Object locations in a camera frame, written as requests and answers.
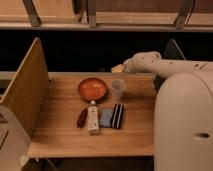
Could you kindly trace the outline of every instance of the white bottle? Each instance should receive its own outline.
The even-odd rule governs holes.
[[[99,120],[98,120],[98,108],[95,101],[91,101],[88,108],[88,131],[90,134],[99,134]]]

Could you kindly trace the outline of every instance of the black wall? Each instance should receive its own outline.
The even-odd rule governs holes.
[[[0,70],[15,71],[40,37],[49,71],[110,71],[136,52],[175,39],[188,60],[213,61],[213,33],[0,30]]]

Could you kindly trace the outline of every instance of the wooden tabletop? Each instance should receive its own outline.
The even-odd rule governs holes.
[[[78,84],[85,78],[100,78],[107,86],[116,78],[124,79],[127,89],[120,101],[110,91],[97,106],[113,108],[123,104],[121,129],[101,128],[90,135],[87,124],[77,128],[77,118],[89,104],[81,100]],[[110,157],[153,155],[153,122],[156,92],[151,74],[73,74],[53,78],[49,84],[38,124],[32,138],[30,158]]]

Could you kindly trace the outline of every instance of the clear cup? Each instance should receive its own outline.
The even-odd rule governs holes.
[[[126,82],[122,79],[112,80],[110,83],[110,90],[116,100],[121,100],[126,88]]]

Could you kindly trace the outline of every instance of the wooden panel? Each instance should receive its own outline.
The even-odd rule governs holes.
[[[151,74],[73,74],[53,78],[44,101],[28,156],[92,157],[153,155],[153,118],[156,92]],[[127,82],[121,101],[108,91],[97,102],[99,111],[113,108],[115,103],[125,107],[120,130],[101,128],[101,134],[89,135],[87,125],[76,128],[79,113],[89,104],[81,100],[77,86],[85,78],[98,77],[107,86],[115,78]]]
[[[0,0],[0,21],[28,21],[22,0]]]
[[[83,12],[74,13],[72,0],[33,0],[43,22],[78,22]],[[22,0],[0,0],[0,21],[29,21]]]
[[[33,3],[42,22],[78,22],[83,14],[83,3],[75,14],[71,0],[33,0]]]
[[[36,38],[0,101],[2,109],[8,109],[1,112],[4,118],[18,129],[20,128],[18,124],[21,123],[30,137],[48,84],[41,41]]]
[[[178,13],[183,0],[96,0],[99,12]],[[196,0],[195,12],[213,13],[212,0]]]
[[[97,12],[97,23],[173,25],[178,13]],[[192,14],[190,25],[213,25],[213,14]]]

